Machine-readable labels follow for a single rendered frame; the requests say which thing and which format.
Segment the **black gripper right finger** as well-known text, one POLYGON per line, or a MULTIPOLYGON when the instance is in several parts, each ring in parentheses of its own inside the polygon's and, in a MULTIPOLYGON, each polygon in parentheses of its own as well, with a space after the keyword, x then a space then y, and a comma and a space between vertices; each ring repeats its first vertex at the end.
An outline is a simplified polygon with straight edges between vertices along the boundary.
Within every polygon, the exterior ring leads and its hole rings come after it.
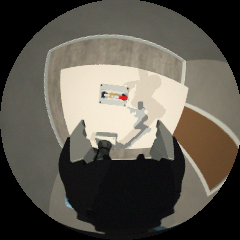
POLYGON ((185 173, 185 158, 176 140, 161 120, 157 121, 156 139, 150 149, 151 159, 161 161, 173 172, 176 179, 177 193, 181 193, 185 173))

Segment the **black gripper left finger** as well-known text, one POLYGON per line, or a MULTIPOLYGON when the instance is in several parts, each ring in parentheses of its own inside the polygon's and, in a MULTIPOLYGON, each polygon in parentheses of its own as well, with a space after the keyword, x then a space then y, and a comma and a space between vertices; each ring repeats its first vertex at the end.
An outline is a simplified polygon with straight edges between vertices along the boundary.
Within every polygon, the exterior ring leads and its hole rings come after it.
POLYGON ((59 174, 68 199, 72 198, 72 181, 75 174, 82 166, 92 162, 95 156, 92 144, 86 138, 85 127, 83 119, 67 137, 59 157, 59 174))

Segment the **ball valve with red lever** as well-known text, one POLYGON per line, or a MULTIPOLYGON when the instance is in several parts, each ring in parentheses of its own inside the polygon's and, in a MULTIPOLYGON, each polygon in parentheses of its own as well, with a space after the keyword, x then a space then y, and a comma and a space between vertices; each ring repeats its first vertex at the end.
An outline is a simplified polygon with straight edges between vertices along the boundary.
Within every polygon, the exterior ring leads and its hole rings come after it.
POLYGON ((114 90, 102 89, 102 93, 101 93, 101 99, 108 99, 108 100, 117 100, 117 101, 124 101, 125 102, 125 100, 127 100, 127 98, 128 98, 128 97, 125 97, 125 96, 126 96, 126 92, 114 91, 114 90), (118 96, 115 96, 115 95, 118 95, 118 96), (119 96, 119 95, 123 95, 123 96, 119 96), (104 96, 106 96, 106 97, 104 98, 104 96))

